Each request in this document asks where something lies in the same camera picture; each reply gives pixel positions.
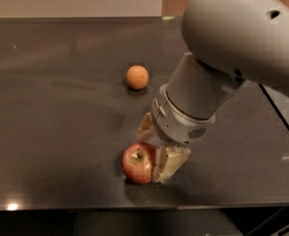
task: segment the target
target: vent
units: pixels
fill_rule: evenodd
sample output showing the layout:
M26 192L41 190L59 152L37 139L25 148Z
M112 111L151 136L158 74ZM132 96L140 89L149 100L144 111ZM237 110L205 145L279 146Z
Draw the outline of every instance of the vent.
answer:
M201 138L204 133L206 131L206 128L202 128L202 129L195 129L191 132L188 133L188 137L190 139L198 139L198 138Z

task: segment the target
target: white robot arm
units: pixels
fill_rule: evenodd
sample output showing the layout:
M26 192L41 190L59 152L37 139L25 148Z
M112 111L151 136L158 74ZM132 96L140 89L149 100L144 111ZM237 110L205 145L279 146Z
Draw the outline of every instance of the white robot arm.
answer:
M166 142L188 145L246 80L289 96L289 8L277 0L191 0L182 33L191 52L151 105Z

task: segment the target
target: table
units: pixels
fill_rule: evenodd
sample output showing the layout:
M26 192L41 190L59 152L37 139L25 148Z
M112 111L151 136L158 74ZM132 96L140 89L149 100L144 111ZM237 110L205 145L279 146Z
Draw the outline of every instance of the table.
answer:
M181 18L0 19L0 210L289 206L289 131L254 83L171 180L126 181L122 151L185 51Z

